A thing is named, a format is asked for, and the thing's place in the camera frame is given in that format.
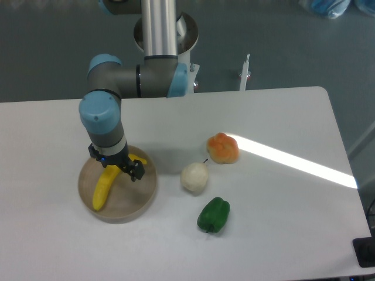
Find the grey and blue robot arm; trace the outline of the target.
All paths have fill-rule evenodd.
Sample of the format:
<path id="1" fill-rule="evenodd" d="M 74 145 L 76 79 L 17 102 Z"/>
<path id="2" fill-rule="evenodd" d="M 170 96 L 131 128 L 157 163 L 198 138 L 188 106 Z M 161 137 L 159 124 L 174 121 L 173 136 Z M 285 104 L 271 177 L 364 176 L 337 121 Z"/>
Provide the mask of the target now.
<path id="1" fill-rule="evenodd" d="M 131 160 L 121 121 L 124 98 L 182 97 L 188 90 L 188 67 L 178 61 L 175 1 L 99 1 L 112 15 L 141 14 L 144 63 L 126 68 L 110 54 L 91 59 L 88 93 L 79 104 L 80 119 L 91 139 L 90 156 L 103 167 L 116 166 L 132 181 L 143 177 Z"/>

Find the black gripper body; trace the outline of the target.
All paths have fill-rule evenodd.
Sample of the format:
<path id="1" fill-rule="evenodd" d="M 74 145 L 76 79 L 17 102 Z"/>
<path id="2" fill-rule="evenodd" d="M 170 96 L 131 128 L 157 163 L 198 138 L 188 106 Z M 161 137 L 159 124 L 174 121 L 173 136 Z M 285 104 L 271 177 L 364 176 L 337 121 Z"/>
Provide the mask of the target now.
<path id="1" fill-rule="evenodd" d="M 126 167 L 129 162 L 129 149 L 128 145 L 125 145 L 122 150 L 114 155 L 105 155 L 95 150 L 95 159 L 102 164 L 103 167 L 108 165 Z"/>

